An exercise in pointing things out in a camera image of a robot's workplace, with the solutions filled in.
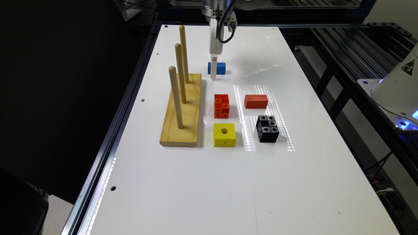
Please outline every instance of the yellow block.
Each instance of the yellow block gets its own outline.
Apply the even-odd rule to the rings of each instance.
[[[182,105],[183,128],[177,128],[174,101],[170,93],[169,104],[165,112],[163,130],[159,143],[168,147],[196,147],[199,130],[199,106],[201,103],[201,74],[189,74],[189,83],[185,84],[186,103]]]
[[[214,146],[235,147],[236,135],[234,123],[215,123]]]

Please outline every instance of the white tabletop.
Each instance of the white tabletop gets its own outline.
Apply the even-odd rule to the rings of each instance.
[[[198,146],[159,145],[180,42],[178,26],[169,25],[155,43],[91,234],[398,234],[278,28],[239,27],[218,59],[227,74],[216,81],[207,74],[209,28],[185,30],[189,72],[202,74]],[[229,119],[214,119],[214,94],[229,95]],[[267,109],[246,110],[245,94],[267,94]],[[258,142],[263,114],[277,119],[275,144]],[[214,147],[214,123],[235,123],[234,148]]]

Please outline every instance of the yellow cube with hole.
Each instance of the yellow cube with hole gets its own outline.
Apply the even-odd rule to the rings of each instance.
[[[234,123],[215,123],[214,144],[215,147],[235,147],[236,135]]]

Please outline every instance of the blue block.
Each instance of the blue block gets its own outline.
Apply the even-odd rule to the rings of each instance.
[[[211,62],[208,62],[208,74],[210,74],[210,65]],[[218,63],[216,67],[216,74],[223,74],[227,71],[227,64],[226,63]]]

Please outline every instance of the red block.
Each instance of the red block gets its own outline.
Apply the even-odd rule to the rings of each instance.
[[[229,97],[228,95],[215,95],[214,102],[214,117],[228,118],[229,117]]]
[[[222,108],[215,108],[215,114],[221,114]]]
[[[222,112],[229,114],[229,104],[222,104]]]
[[[267,95],[246,95],[244,105],[246,108],[267,108]]]

